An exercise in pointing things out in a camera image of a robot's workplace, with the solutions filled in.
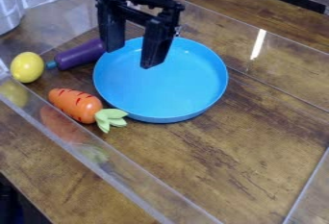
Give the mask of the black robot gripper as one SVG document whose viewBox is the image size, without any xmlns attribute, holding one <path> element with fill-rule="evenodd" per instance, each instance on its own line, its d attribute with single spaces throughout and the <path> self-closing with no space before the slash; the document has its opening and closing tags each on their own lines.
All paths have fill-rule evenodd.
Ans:
<svg viewBox="0 0 329 224">
<path fill-rule="evenodd" d="M 158 15 L 133 9 L 134 5 L 161 9 Z M 97 0 L 99 35 L 108 52 L 114 52 L 125 45 L 125 20 L 146 26 L 141 67 L 149 69 L 166 60 L 176 29 L 180 25 L 184 5 L 176 0 Z"/>
</svg>

